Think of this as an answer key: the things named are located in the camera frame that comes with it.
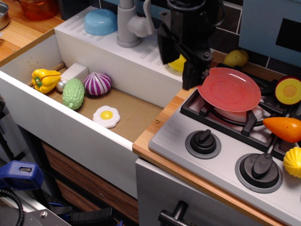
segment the toy sink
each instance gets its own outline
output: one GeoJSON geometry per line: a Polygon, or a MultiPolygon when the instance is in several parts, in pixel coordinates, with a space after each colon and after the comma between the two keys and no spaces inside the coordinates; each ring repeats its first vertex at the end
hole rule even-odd
{"type": "Polygon", "coordinates": [[[137,198],[136,138],[182,88],[182,74],[162,65],[156,34],[135,48],[118,46],[118,31],[93,36],[84,30],[84,11],[12,54],[0,64],[0,92],[14,121],[41,140],[137,198]],[[77,62],[89,73],[110,76],[112,89],[100,97],[86,95],[79,110],[62,104],[56,90],[42,94],[30,87],[35,69],[50,70],[77,62]],[[109,105],[120,122],[106,129],[92,121],[94,111],[109,105]]]}

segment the oven door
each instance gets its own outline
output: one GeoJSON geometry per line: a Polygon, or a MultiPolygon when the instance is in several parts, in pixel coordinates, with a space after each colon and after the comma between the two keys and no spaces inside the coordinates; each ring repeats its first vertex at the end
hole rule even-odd
{"type": "Polygon", "coordinates": [[[142,159],[136,176],[140,226],[260,225],[142,159]]]}

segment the oven handle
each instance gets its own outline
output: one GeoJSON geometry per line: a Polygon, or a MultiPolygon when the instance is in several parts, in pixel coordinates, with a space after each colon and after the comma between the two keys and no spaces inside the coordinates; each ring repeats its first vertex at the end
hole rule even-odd
{"type": "Polygon", "coordinates": [[[162,210],[158,218],[161,221],[161,226],[191,226],[191,224],[182,221],[187,208],[188,204],[180,200],[172,214],[167,210],[162,210]]]}

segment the toy fried egg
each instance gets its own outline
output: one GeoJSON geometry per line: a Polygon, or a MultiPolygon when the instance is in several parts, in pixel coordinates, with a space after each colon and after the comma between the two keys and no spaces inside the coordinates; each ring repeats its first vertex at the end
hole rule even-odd
{"type": "Polygon", "coordinates": [[[93,121],[109,129],[120,121],[118,110],[109,106],[102,106],[93,114],[93,121]]]}

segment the stove knob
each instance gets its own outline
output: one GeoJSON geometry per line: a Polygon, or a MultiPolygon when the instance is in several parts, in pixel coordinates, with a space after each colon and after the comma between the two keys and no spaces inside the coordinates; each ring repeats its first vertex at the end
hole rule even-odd
{"type": "Polygon", "coordinates": [[[191,148],[199,154],[211,154],[216,150],[216,140],[211,131],[200,131],[190,140],[191,148]]]}
{"type": "Polygon", "coordinates": [[[279,181],[279,170],[269,153],[251,154],[239,166],[242,177],[251,185],[270,188],[279,181]]]}

